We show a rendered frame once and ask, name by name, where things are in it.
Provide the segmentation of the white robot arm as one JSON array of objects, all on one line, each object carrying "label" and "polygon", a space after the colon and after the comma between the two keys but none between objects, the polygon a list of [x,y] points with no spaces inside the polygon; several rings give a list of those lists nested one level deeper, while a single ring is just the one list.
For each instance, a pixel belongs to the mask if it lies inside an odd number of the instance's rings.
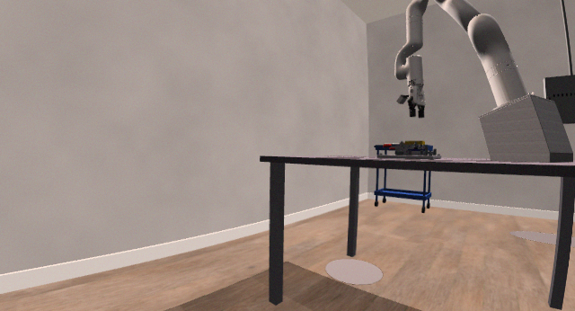
[{"label": "white robot arm", "polygon": [[[397,79],[408,79],[408,86],[424,85],[422,56],[412,54],[423,46],[423,14],[428,1],[413,0],[406,11],[407,42],[396,57],[394,72]],[[469,35],[491,85],[498,106],[495,109],[528,94],[535,95],[527,91],[509,45],[494,17],[481,14],[467,0],[434,1]]]}]

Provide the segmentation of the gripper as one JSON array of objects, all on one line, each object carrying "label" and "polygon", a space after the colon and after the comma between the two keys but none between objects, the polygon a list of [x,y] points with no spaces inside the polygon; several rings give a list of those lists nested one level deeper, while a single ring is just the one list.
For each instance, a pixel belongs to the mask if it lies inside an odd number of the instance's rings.
[{"label": "gripper", "polygon": [[419,118],[424,118],[425,95],[424,95],[423,85],[409,86],[408,104],[409,104],[409,109],[410,109],[410,117],[416,117],[415,106],[417,106],[419,108],[419,110],[418,110]]}]

